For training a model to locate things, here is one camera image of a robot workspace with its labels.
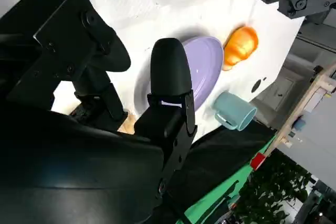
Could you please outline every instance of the green mat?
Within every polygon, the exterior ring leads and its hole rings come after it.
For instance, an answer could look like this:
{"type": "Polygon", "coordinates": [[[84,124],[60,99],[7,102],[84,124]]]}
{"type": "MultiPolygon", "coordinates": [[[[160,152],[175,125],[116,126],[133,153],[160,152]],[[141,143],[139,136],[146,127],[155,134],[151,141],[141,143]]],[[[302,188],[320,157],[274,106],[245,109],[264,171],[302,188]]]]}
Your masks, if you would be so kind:
{"type": "MultiPolygon", "coordinates": [[[[267,149],[267,147],[271,144],[274,137],[259,151],[260,153],[264,153],[267,149]]],[[[245,184],[248,176],[253,171],[252,167],[250,167],[249,163],[244,165],[239,171],[237,171],[234,175],[232,175],[230,178],[222,182],[219,186],[217,186],[215,189],[210,191],[207,195],[205,195],[202,199],[200,199],[196,204],[189,207],[184,213],[188,217],[191,223],[197,223],[197,221],[200,219],[200,217],[218,200],[221,198],[223,194],[226,193],[226,191],[235,183],[235,189],[233,192],[229,194],[229,197],[234,197],[236,195],[239,195],[239,191],[245,184]]],[[[224,197],[222,201],[217,202],[218,206],[225,200],[224,197]]],[[[176,224],[184,224],[181,220],[177,221],[176,224]]]]}

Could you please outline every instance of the black hole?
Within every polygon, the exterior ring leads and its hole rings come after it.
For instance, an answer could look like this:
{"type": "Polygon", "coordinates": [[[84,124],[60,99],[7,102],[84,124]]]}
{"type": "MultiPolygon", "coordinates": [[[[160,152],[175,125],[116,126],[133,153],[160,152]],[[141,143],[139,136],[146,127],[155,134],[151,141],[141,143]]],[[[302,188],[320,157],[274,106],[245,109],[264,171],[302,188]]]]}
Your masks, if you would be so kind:
{"type": "Polygon", "coordinates": [[[256,90],[259,88],[260,84],[261,84],[261,80],[258,80],[258,81],[254,84],[254,86],[253,86],[251,92],[253,93],[254,91],[256,91],[256,90]]]}

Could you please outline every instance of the green plant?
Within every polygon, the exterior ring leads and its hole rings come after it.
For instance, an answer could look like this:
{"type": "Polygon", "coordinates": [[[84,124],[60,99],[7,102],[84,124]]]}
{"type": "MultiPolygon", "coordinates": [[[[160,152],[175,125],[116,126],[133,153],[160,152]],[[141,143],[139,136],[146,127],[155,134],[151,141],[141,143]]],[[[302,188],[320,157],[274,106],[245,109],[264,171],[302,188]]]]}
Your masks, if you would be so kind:
{"type": "Polygon", "coordinates": [[[245,224],[283,223],[287,214],[280,210],[284,200],[306,201],[305,185],[311,174],[282,152],[275,150],[253,172],[243,188],[235,214],[245,224]]]}

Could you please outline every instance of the mug handle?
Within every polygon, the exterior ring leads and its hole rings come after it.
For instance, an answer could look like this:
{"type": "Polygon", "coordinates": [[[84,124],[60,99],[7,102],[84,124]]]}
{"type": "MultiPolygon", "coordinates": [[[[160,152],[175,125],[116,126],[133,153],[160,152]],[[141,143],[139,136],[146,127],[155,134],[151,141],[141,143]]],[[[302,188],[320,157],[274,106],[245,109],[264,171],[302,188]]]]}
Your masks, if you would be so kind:
{"type": "Polygon", "coordinates": [[[224,127],[228,128],[229,130],[235,130],[238,125],[232,125],[232,124],[229,124],[227,121],[223,120],[223,118],[218,115],[218,113],[215,114],[215,119],[217,121],[219,121],[224,127]]]}

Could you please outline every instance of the purple plate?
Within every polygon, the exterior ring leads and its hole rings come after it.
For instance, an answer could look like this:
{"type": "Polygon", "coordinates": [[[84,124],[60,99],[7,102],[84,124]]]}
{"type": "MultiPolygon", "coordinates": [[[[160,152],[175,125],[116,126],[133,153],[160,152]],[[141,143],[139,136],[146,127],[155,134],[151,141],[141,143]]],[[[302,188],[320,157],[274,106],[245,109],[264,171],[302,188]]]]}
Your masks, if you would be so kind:
{"type": "Polygon", "coordinates": [[[213,90],[223,66],[223,46],[215,37],[200,36],[182,43],[187,54],[195,111],[213,90]]]}
{"type": "MultiPolygon", "coordinates": [[[[196,111],[210,95],[221,73],[223,46],[218,39],[210,36],[194,37],[182,44],[188,58],[196,111]]],[[[149,106],[147,94],[150,92],[150,71],[148,65],[139,79],[134,93],[134,106],[139,115],[149,106]]]]}

